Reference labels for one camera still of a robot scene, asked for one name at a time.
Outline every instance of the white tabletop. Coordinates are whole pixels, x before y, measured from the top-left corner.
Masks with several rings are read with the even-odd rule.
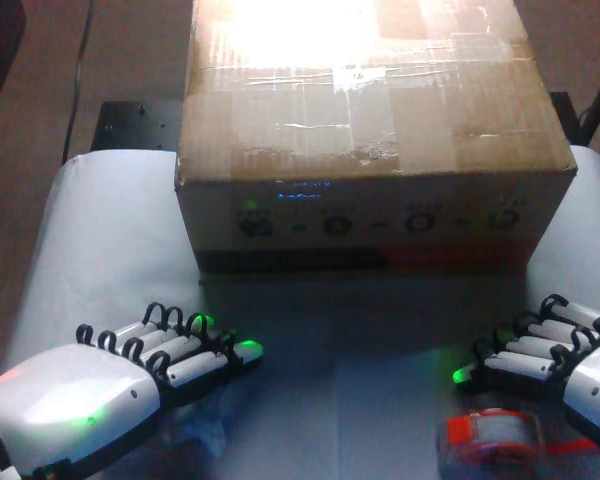
[[[435,429],[468,408],[531,408],[548,435],[569,435],[557,408],[462,397],[450,379],[471,341],[525,304],[559,292],[600,310],[600,157],[573,151],[578,175],[526,277],[205,287],[173,189],[175,155],[76,157],[48,200],[3,367],[74,341],[81,323],[97,333],[137,321],[152,301],[210,313],[264,345],[258,371],[170,416],[101,478],[435,479]]]

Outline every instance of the robotic hand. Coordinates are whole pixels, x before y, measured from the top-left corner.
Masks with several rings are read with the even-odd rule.
[[[550,295],[538,314],[524,312],[493,342],[474,345],[476,361],[457,370],[464,388],[559,399],[567,421],[600,446],[600,313]]]
[[[159,308],[159,322],[150,321]],[[176,325],[169,323],[177,315]],[[259,364],[262,346],[177,307],[47,350],[0,376],[0,480],[88,477],[135,448],[161,414]]]

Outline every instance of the brown cardboard box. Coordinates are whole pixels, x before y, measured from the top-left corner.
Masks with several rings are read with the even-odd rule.
[[[524,266],[575,175],[512,0],[197,0],[193,25],[203,272]]]

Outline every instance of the clear packing tape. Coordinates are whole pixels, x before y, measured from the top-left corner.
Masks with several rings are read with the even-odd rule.
[[[196,3],[181,183],[571,166],[512,0]]]

